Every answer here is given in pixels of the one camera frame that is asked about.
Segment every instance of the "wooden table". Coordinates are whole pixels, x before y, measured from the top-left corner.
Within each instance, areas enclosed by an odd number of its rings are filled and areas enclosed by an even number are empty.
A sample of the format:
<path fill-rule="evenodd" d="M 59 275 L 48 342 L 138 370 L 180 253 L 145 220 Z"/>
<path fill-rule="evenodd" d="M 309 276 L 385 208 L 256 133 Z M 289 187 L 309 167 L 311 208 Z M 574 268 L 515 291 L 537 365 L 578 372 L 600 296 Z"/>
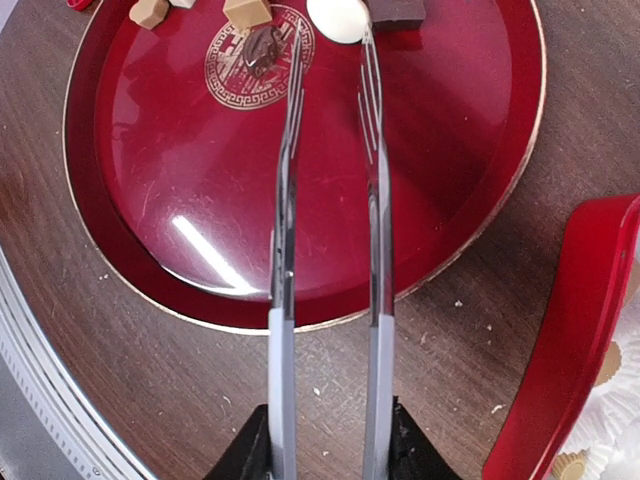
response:
<path fill-rule="evenodd" d="M 640 191 L 636 2 L 539 3 L 549 95 L 531 164 L 480 240 L 397 307 L 396 391 L 468 479 L 480 478 L 518 389 L 570 212 Z M 199 479 L 266 399 L 266 339 L 176 320 L 103 278 L 67 189 L 60 132 L 89 18 L 62 1 L 20 0 L 0 36 L 0 244 L 116 431 L 161 478 Z M 366 338 L 364 319 L 298 338 L 302 479 L 359 477 Z"/>

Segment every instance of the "white round object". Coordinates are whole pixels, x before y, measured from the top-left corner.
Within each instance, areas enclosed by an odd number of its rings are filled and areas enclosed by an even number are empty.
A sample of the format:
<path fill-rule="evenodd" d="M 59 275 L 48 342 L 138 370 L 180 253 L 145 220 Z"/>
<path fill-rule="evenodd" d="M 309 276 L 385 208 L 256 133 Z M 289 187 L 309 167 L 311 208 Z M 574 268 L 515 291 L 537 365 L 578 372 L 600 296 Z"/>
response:
<path fill-rule="evenodd" d="M 357 43 L 369 24 L 369 10 L 362 0 L 307 0 L 311 21 L 329 40 Z"/>

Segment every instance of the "tongs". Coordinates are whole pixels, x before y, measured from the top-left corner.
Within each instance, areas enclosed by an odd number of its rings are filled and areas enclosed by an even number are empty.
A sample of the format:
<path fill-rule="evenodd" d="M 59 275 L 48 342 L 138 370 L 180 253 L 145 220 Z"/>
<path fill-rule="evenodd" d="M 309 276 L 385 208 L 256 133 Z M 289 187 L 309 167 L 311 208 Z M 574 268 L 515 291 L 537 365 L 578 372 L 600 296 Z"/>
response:
<path fill-rule="evenodd" d="M 294 244 L 296 148 L 304 105 L 301 26 L 291 54 L 287 114 L 278 161 L 272 234 L 268 406 L 249 418 L 207 480 L 296 480 Z M 383 95 L 371 29 L 360 62 L 358 110 L 364 137 L 371 236 L 371 327 L 363 478 L 460 480 L 393 397 L 394 290 L 391 172 L 383 128 Z"/>
<path fill-rule="evenodd" d="M 383 135 L 382 84 L 370 29 L 363 39 L 358 106 L 366 148 L 371 225 L 371 340 L 364 478 L 388 478 L 393 414 L 393 240 L 391 175 Z M 269 432 L 274 480 L 296 478 L 294 371 L 294 243 L 296 144 L 304 103 L 300 35 L 291 59 L 287 119 L 280 149 L 269 312 Z"/>

